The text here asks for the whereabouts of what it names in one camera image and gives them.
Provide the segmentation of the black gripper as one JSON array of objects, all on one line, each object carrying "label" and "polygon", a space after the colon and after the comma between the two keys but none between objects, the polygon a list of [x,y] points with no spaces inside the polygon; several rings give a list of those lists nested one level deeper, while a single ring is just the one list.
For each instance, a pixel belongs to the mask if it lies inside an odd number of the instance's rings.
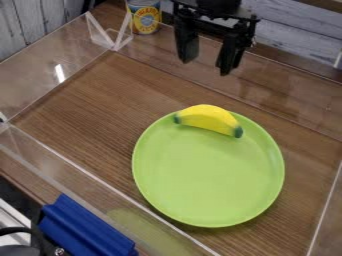
[{"label": "black gripper", "polygon": [[259,17],[241,7],[242,0],[171,0],[178,57],[187,64],[199,54],[198,29],[225,36],[215,66],[226,76],[239,66],[246,48],[254,45]]}]

